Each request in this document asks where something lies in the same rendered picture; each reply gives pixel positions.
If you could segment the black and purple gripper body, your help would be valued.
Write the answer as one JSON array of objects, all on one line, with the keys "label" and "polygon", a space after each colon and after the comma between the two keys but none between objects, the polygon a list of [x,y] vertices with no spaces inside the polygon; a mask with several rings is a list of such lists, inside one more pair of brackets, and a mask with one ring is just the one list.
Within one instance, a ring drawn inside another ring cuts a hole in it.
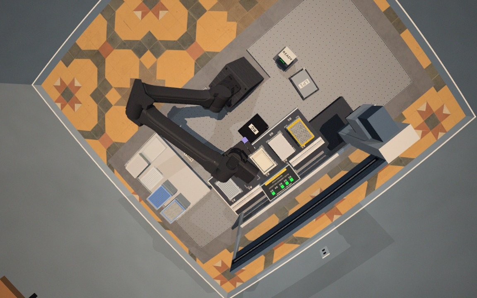
[{"label": "black and purple gripper body", "polygon": [[254,147],[252,146],[252,144],[249,141],[247,141],[245,144],[242,141],[240,141],[234,147],[231,147],[226,152],[224,152],[224,154],[222,154],[222,155],[227,156],[229,154],[229,152],[231,152],[233,150],[239,151],[241,153],[241,151],[243,150],[248,156],[254,151]]}]

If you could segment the black rectangular pad with rg label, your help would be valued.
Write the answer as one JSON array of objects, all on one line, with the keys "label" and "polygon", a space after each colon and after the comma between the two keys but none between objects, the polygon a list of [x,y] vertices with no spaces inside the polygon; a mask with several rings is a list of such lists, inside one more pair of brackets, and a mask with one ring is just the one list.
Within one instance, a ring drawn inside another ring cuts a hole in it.
[{"label": "black rectangular pad with rg label", "polygon": [[249,120],[238,132],[248,139],[250,143],[253,143],[260,135],[262,135],[270,127],[266,122],[256,114]]}]

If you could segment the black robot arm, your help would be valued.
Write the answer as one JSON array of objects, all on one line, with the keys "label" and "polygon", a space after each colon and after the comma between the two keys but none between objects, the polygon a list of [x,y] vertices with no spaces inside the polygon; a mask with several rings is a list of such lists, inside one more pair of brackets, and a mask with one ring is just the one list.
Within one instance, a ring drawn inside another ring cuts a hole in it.
[{"label": "black robot arm", "polygon": [[226,107],[227,101],[231,101],[231,96],[240,89],[241,86],[231,74],[209,90],[154,86],[143,83],[141,79],[135,79],[125,113],[127,118],[139,127],[148,126],[174,144],[218,181],[225,183],[235,176],[249,183],[259,169],[247,160],[248,156],[243,150],[241,153],[233,150],[227,156],[223,156],[183,130],[153,105],[153,103],[195,104],[213,113],[220,113],[223,107]]}]

